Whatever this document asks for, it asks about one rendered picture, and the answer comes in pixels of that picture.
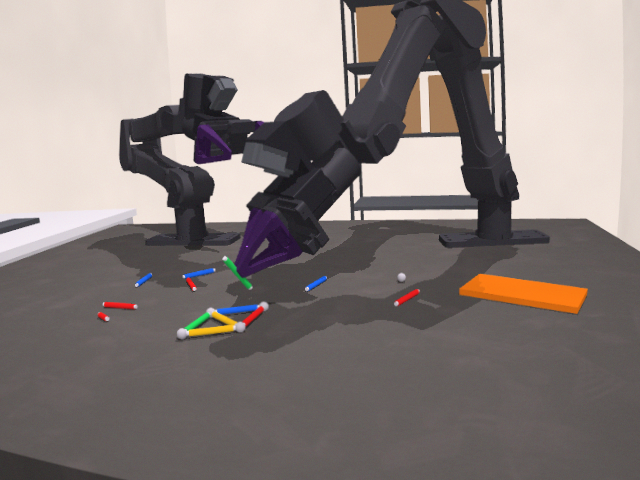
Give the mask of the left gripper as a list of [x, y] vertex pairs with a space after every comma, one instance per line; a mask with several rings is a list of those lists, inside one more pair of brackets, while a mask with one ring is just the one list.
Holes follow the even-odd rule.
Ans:
[[[250, 214], [234, 264], [236, 272], [245, 278], [298, 257], [302, 252], [315, 255], [329, 241], [319, 219], [337, 201], [335, 192], [314, 213], [301, 200], [257, 192], [246, 204]], [[269, 241], [268, 247], [253, 258], [265, 238]]]

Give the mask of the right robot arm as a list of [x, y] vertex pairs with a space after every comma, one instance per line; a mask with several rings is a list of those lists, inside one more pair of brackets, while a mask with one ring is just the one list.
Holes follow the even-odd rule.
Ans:
[[[199, 166], [182, 165], [161, 154], [162, 137], [184, 134], [194, 140], [201, 122], [239, 120], [223, 112], [237, 91], [233, 78], [186, 73], [179, 105], [160, 107], [142, 118], [121, 120], [121, 168], [145, 175], [163, 186], [168, 193], [167, 207], [174, 208], [177, 234], [158, 234], [145, 240], [146, 245], [230, 245], [240, 239], [240, 233], [208, 234], [206, 230], [203, 203], [210, 202], [215, 187], [208, 171]], [[156, 137], [160, 138], [150, 141], [152, 143], [142, 142]], [[142, 144], [131, 145], [130, 138]]]

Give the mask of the orange flat bar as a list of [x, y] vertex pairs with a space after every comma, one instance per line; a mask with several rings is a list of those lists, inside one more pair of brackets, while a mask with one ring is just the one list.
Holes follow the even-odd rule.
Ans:
[[478, 274], [459, 295], [578, 313], [588, 289]]

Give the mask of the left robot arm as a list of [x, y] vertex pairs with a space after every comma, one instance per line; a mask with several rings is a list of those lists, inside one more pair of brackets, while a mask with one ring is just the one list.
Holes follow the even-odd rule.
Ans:
[[334, 190], [338, 200], [361, 174], [359, 163], [378, 164], [396, 149], [409, 97], [430, 56], [457, 122], [464, 184], [478, 200], [476, 233], [439, 234], [439, 241], [448, 248], [549, 243], [539, 230], [511, 231], [518, 181], [484, 86], [481, 13], [461, 0], [407, 0], [391, 13], [396, 24], [389, 42], [344, 118], [327, 91], [305, 93], [274, 119], [283, 122], [264, 122], [246, 139], [241, 162], [277, 175], [264, 193], [302, 200], [312, 213]]

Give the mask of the green magnetic rod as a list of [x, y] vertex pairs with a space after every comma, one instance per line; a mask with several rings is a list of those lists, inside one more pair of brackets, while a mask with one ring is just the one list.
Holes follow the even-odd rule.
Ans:
[[202, 315], [201, 317], [199, 317], [197, 320], [195, 320], [194, 322], [192, 322], [190, 325], [188, 325], [187, 327], [185, 327], [184, 329], [186, 331], [189, 331], [191, 329], [196, 328], [198, 325], [200, 325], [201, 323], [203, 323], [205, 320], [207, 320], [210, 317], [210, 313], [205, 313], [204, 315]]
[[237, 278], [245, 285], [247, 289], [249, 290], [252, 289], [252, 285], [250, 284], [250, 282], [246, 278], [242, 278], [236, 272], [236, 266], [231, 262], [231, 260], [228, 257], [224, 256], [223, 261], [230, 268], [230, 270], [237, 276]]

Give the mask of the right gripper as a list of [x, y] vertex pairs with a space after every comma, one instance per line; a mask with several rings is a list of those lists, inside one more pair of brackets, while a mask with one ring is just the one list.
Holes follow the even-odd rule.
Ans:
[[263, 123], [250, 119], [201, 122], [197, 134], [194, 133], [193, 161], [206, 164], [231, 160], [232, 155], [243, 154], [248, 134]]

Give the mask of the yellow rod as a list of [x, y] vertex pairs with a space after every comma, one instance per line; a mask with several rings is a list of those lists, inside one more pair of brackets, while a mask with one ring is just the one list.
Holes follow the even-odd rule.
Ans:
[[231, 319], [229, 319], [229, 318], [227, 318], [227, 317], [225, 317], [225, 316], [223, 316], [223, 315], [221, 315], [221, 314], [219, 314], [217, 312], [212, 312], [211, 315], [212, 315], [212, 317], [214, 317], [214, 318], [216, 318], [216, 319], [218, 319], [218, 320], [220, 320], [220, 321], [222, 321], [222, 322], [224, 322], [224, 323], [226, 323], [228, 325], [235, 326], [236, 323], [238, 323], [238, 322], [235, 322], [235, 321], [233, 321], [233, 320], [231, 320]]
[[186, 333], [187, 333], [187, 336], [197, 336], [197, 335], [205, 335], [205, 334], [231, 332], [233, 330], [236, 330], [236, 327], [233, 325], [229, 325], [229, 326], [220, 326], [220, 327], [212, 327], [212, 328], [194, 329], [194, 330], [189, 330]]

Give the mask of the blue rod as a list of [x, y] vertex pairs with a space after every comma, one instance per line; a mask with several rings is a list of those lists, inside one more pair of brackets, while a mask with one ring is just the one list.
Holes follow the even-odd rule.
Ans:
[[143, 284], [145, 281], [147, 281], [149, 278], [152, 277], [152, 274], [149, 273], [148, 275], [146, 275], [144, 278], [142, 278], [141, 280], [139, 280], [137, 283], [135, 283], [136, 287], [139, 287], [141, 284]]
[[182, 277], [187, 279], [187, 278], [196, 277], [196, 276], [209, 274], [209, 273], [213, 273], [213, 272], [215, 272], [215, 269], [212, 268], [212, 269], [207, 269], [207, 270], [198, 271], [198, 272], [194, 272], [194, 273], [184, 274]]
[[315, 282], [311, 283], [310, 285], [306, 286], [305, 290], [309, 291], [311, 289], [313, 289], [314, 287], [318, 286], [319, 284], [321, 284], [322, 282], [326, 281], [327, 277], [323, 276], [320, 279], [316, 280]]
[[238, 312], [255, 311], [258, 308], [259, 308], [259, 305], [250, 305], [250, 306], [217, 309], [215, 310], [215, 312], [219, 314], [230, 314], [230, 313], [238, 313]]

